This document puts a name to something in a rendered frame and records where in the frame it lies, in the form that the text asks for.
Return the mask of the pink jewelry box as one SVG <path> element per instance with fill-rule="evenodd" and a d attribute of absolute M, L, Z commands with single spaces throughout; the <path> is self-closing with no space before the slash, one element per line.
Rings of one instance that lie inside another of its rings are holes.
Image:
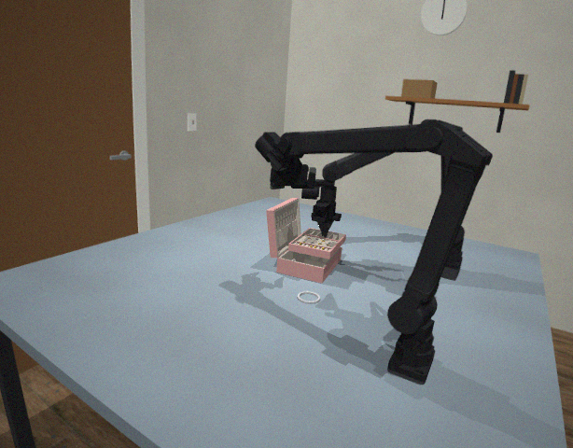
<path fill-rule="evenodd" d="M 301 235 L 299 198 L 291 198 L 268 210 L 270 257 L 277 258 L 277 273 L 323 283 L 341 260 L 342 247 L 330 259 L 288 251 Z"/>

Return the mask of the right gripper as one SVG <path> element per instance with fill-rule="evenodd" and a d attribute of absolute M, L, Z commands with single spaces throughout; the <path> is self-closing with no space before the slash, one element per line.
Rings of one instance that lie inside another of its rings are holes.
<path fill-rule="evenodd" d="M 315 221 L 315 220 L 314 220 L 313 213 L 312 213 L 311 217 L 312 217 L 312 221 Z M 334 216 L 334 217 L 326 217 L 326 219 L 325 219 L 324 222 L 317 222 L 317 224 L 318 224 L 318 226 L 319 226 L 319 229 L 321 230 L 322 236 L 324 235 L 324 238 L 327 237 L 328 230 L 329 230 L 329 228 L 331 227 L 333 221 L 334 221 L 334 220 L 335 220 L 335 221 L 340 221 L 341 217 L 342 217 L 342 214 L 335 213 L 335 216 Z M 330 224 L 330 223 L 331 223 L 331 224 Z"/>

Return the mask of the beige jewelry tray with pink rim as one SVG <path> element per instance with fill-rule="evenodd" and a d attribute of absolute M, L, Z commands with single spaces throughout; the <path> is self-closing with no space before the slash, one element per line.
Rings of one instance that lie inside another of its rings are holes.
<path fill-rule="evenodd" d="M 308 239 L 308 236 L 310 236 L 310 239 Z M 346 234 L 332 231 L 329 231 L 327 237 L 324 238 L 321 230 L 309 228 L 288 244 L 288 251 L 330 259 L 345 242 L 345 238 Z M 322 239 L 324 239 L 325 242 L 322 242 Z M 305 243 L 303 241 L 305 241 Z M 311 244 L 312 241 L 314 242 L 313 244 Z M 321 242 L 322 245 L 319 245 L 319 242 Z M 328 242 L 331 242 L 331 244 L 327 245 Z M 310 247 L 310 245 L 312 247 Z M 316 248 L 314 248 L 314 246 L 316 246 Z M 322 250 L 322 247 L 324 247 L 324 250 Z"/>

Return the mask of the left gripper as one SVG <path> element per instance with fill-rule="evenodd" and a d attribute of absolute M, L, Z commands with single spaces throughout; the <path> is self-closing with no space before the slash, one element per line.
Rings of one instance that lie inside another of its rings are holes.
<path fill-rule="evenodd" d="M 309 171 L 309 174 L 308 174 Z M 271 189 L 284 189 L 285 186 L 290 186 L 293 189 L 314 189 L 315 186 L 315 174 L 316 174 L 316 168 L 315 167 L 309 167 L 307 164 L 303 164 L 302 168 L 301 168 L 301 175 L 298 172 L 298 170 L 296 169 L 296 165 L 295 165 L 295 170 L 294 172 L 287 177 L 281 177 L 279 176 L 274 169 L 271 169 L 271 185 L 270 188 Z M 308 176 L 308 180 L 307 180 L 307 176 Z"/>

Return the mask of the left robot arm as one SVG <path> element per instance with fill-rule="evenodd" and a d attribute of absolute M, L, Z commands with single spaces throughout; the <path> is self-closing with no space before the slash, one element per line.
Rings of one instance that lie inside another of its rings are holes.
<path fill-rule="evenodd" d="M 402 296 L 389 306 L 387 312 L 390 324 L 401 333 L 388 369 L 424 382 L 435 355 L 435 346 L 432 345 L 435 321 L 431 317 L 437 311 L 435 295 L 440 278 L 473 193 L 493 154 L 460 128 L 438 122 L 284 133 L 281 138 L 277 133 L 265 132 L 255 144 L 258 152 L 281 177 L 290 176 L 295 165 L 301 175 L 300 158 L 304 154 L 428 151 L 450 159 L 412 275 Z"/>

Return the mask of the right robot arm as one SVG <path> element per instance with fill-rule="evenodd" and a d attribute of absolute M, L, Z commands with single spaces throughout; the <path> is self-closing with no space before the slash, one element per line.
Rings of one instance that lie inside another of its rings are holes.
<path fill-rule="evenodd" d="M 319 187 L 321 187 L 320 199 L 325 202 L 321 202 L 320 200 L 316 201 L 313 208 L 314 220 L 316 222 L 324 222 L 326 217 L 335 216 L 336 202 L 328 203 L 328 201 L 333 202 L 336 200 L 337 187 L 334 186 L 336 180 L 391 154 L 393 153 L 354 153 L 325 165 L 322 170 L 324 180 L 316 179 L 314 189 L 302 189 L 301 192 L 302 199 L 317 200 L 317 197 L 319 197 Z M 441 189 L 448 173 L 449 162 L 449 158 L 441 156 Z M 465 230 L 461 226 L 445 267 L 458 270 L 463 259 L 463 252 L 461 250 L 464 235 Z"/>

